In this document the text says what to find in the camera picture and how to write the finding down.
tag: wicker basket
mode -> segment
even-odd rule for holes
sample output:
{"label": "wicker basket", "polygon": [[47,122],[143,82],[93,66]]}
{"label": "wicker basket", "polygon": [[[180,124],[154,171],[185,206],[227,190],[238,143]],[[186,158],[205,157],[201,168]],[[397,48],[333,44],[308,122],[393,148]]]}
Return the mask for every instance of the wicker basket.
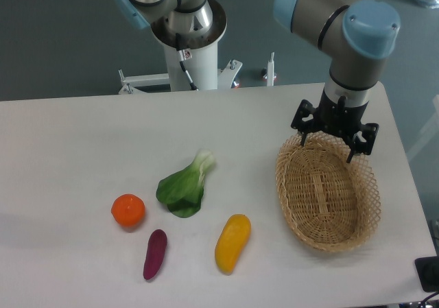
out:
{"label": "wicker basket", "polygon": [[381,203],[364,155],[346,163],[348,146],[323,132],[288,139],[276,162],[283,214],[304,243],[327,252],[351,250],[375,232]]}

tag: bok choy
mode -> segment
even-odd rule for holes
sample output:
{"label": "bok choy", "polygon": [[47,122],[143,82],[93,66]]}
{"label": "bok choy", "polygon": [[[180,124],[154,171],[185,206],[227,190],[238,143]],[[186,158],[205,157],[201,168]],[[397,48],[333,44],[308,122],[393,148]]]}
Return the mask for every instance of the bok choy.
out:
{"label": "bok choy", "polygon": [[192,163],[158,183],[157,200],[167,205],[178,217],[191,217],[201,208],[204,177],[214,166],[215,157],[209,150],[199,150]]}

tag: purple sweet potato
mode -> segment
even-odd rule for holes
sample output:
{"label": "purple sweet potato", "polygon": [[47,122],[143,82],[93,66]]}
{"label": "purple sweet potato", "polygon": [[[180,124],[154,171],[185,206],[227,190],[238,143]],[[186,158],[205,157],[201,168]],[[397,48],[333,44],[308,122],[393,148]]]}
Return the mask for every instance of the purple sweet potato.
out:
{"label": "purple sweet potato", "polygon": [[156,276],[165,258],[167,237],[163,230],[155,230],[148,241],[143,278],[147,281]]}

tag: leaf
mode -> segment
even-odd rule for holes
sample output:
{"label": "leaf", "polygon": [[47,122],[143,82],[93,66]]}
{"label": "leaf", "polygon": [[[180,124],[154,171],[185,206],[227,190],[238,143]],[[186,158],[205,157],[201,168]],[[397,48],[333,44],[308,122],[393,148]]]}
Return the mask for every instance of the leaf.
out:
{"label": "leaf", "polygon": [[201,209],[201,199],[195,204],[186,200],[179,200],[177,203],[168,204],[167,208],[169,209],[169,212],[177,217],[191,217]]}
{"label": "leaf", "polygon": [[191,166],[171,174],[158,183],[157,200],[163,204],[173,204],[185,199],[196,204],[204,192],[204,179],[199,183],[199,177],[199,171]]}

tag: yellow vegetable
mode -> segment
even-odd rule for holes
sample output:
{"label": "yellow vegetable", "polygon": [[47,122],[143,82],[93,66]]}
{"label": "yellow vegetable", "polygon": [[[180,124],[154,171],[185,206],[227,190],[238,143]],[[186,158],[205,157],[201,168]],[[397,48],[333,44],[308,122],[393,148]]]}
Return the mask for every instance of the yellow vegetable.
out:
{"label": "yellow vegetable", "polygon": [[250,220],[244,214],[235,214],[228,219],[215,248],[215,261],[223,273],[232,274],[251,230]]}

